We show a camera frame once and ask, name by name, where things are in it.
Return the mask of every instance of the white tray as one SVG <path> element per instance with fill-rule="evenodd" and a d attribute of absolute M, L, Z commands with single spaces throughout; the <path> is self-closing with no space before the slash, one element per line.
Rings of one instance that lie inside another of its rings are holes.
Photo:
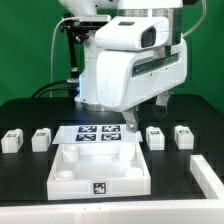
<path fill-rule="evenodd" d="M 151 177 L 139 143 L 61 144 L 47 191 L 49 200 L 149 195 Z"/>

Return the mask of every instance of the green backdrop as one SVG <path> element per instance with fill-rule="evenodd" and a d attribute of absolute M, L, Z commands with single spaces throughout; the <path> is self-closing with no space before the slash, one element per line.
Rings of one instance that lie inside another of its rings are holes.
<path fill-rule="evenodd" d="M 207 8 L 204 23 L 186 38 L 187 80 L 173 91 L 201 95 L 224 114 L 224 1 L 207 0 Z M 30 97 L 49 83 L 52 33 L 65 12 L 57 0 L 0 0 L 0 105 L 13 98 Z M 185 6 L 183 31 L 200 16 L 200 1 Z M 69 76 L 66 35 L 58 33 L 54 81 Z"/>

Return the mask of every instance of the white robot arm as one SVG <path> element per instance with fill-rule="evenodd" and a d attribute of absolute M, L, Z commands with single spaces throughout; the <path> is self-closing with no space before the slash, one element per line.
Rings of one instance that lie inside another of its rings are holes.
<path fill-rule="evenodd" d="M 158 104 L 162 105 L 161 99 L 167 101 L 164 92 L 186 78 L 182 0 L 59 1 L 74 16 L 93 18 L 97 9 L 118 9 L 118 16 L 90 33 L 84 43 L 88 63 L 80 78 L 80 95 L 81 100 L 85 95 L 89 105 L 99 103 L 108 110 L 122 112 L 127 129 L 136 132 L 136 106 L 158 95 Z"/>

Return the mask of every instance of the black tabletop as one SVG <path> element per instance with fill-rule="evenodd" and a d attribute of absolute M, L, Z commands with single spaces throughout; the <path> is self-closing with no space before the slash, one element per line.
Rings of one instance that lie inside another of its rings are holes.
<path fill-rule="evenodd" d="M 18 153 L 2 153 L 0 147 L 0 206 L 58 203 L 87 203 L 133 200 L 205 198 L 190 172 L 190 156 L 202 154 L 219 178 L 224 179 L 224 117 L 196 95 L 172 95 L 168 114 L 156 118 L 152 104 L 140 106 L 141 148 L 151 175 L 150 196 L 48 201 L 47 179 L 57 150 L 32 152 L 31 138 L 36 129 L 50 128 L 54 138 L 62 125 L 123 124 L 114 112 L 93 112 L 75 107 L 69 98 L 15 99 L 0 107 L 0 137 L 8 130 L 23 130 L 24 143 Z M 179 150 L 174 128 L 188 126 L 194 135 L 193 150 Z M 165 150 L 150 151 L 145 141 L 148 126 L 160 127 Z"/>

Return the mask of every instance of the black cable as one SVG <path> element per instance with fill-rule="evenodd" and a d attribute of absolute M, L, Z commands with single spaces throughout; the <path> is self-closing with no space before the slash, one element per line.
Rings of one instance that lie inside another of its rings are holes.
<path fill-rule="evenodd" d="M 49 83 L 43 87 L 41 87 L 40 89 L 38 89 L 32 96 L 31 98 L 35 98 L 40 92 L 42 92 L 43 90 L 49 88 L 49 87 L 52 87 L 52 86 L 56 86 L 56 85 L 59 85 L 59 84 L 64 84 L 64 83 L 67 83 L 66 80 L 61 80 L 61 81 L 55 81 L 55 82 L 52 82 L 52 83 Z"/>
<path fill-rule="evenodd" d="M 43 91 L 42 93 L 40 93 L 40 95 L 38 96 L 38 98 L 40 98 L 42 95 L 44 95 L 47 92 L 54 92 L 54 91 L 65 91 L 65 90 L 70 90 L 71 88 L 57 88 L 57 89 L 47 89 L 45 91 Z"/>

